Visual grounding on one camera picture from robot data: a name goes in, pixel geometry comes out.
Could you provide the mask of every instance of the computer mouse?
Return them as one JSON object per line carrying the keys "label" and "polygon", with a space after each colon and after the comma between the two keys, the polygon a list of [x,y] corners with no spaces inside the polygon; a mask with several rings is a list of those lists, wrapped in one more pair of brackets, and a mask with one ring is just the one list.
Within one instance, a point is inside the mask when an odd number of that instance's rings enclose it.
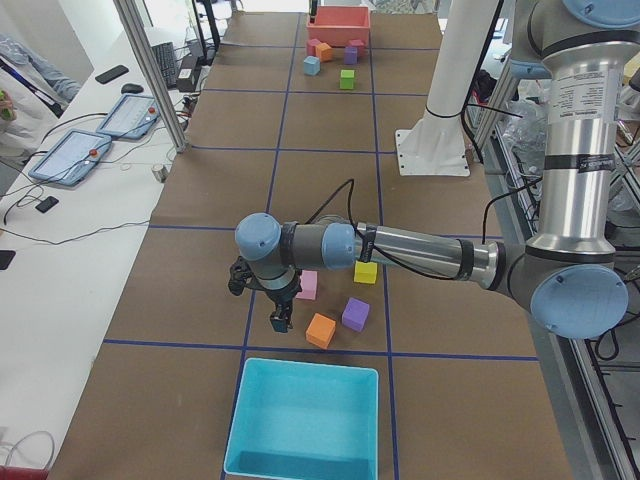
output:
{"label": "computer mouse", "polygon": [[120,89],[120,93],[142,93],[144,88],[137,83],[125,83]]}

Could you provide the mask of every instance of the green cube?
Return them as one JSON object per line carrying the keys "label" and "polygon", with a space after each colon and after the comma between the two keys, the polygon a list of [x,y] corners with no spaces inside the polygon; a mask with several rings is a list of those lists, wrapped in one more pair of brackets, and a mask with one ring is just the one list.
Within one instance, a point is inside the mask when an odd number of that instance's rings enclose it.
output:
{"label": "green cube", "polygon": [[340,89],[353,90],[356,85],[355,70],[340,70]]}

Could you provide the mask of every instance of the black box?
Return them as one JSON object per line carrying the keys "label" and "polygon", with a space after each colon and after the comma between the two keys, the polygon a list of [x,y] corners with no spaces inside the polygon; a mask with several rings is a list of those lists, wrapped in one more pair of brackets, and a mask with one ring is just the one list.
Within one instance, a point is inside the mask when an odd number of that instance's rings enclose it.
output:
{"label": "black box", "polygon": [[187,55],[180,63],[180,71],[178,72],[178,80],[176,87],[179,92],[195,92],[200,79],[200,70],[202,67],[198,64],[198,57],[195,55]]}

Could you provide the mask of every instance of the tablet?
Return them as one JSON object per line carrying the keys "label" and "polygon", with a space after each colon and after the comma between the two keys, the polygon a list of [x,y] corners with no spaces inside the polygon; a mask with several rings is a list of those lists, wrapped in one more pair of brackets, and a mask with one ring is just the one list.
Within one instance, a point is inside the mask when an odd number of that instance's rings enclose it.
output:
{"label": "tablet", "polygon": [[114,140],[137,140],[158,120],[158,107],[153,97],[125,93],[100,123],[97,133]]}
{"label": "tablet", "polygon": [[111,137],[69,130],[29,171],[43,183],[73,186],[81,182],[111,148]]}

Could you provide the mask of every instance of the white table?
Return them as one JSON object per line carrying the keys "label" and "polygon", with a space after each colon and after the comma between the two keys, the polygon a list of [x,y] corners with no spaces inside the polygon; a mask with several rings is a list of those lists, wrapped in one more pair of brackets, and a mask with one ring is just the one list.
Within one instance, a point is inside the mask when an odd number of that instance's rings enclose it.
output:
{"label": "white table", "polygon": [[[148,31],[152,45],[171,40],[180,46],[183,35],[184,31]],[[107,85],[93,79],[118,64],[130,72]],[[61,121],[108,112],[124,83],[141,84],[150,92],[123,33]],[[182,95],[171,92],[174,103]],[[60,128],[41,150],[50,148],[68,128],[95,130],[102,118]],[[158,122],[155,128],[162,125]],[[104,160],[118,158],[147,138],[114,142]],[[166,129],[160,129],[147,145],[116,164],[98,165],[73,189],[44,186],[42,198],[53,195],[60,203],[44,215],[34,205],[14,208],[6,228],[58,241],[100,227],[145,221],[162,191],[151,166],[170,163],[174,153]],[[9,191],[27,184],[20,176]],[[0,216],[20,195],[0,202]],[[55,438],[57,454],[146,229],[125,227],[61,246],[0,235],[0,249],[17,252],[9,269],[0,272],[0,441],[15,443],[28,433],[46,430]],[[49,457],[49,441],[33,437],[20,450],[28,458],[14,455],[13,466],[40,468]],[[0,450],[0,464],[6,453]]]}

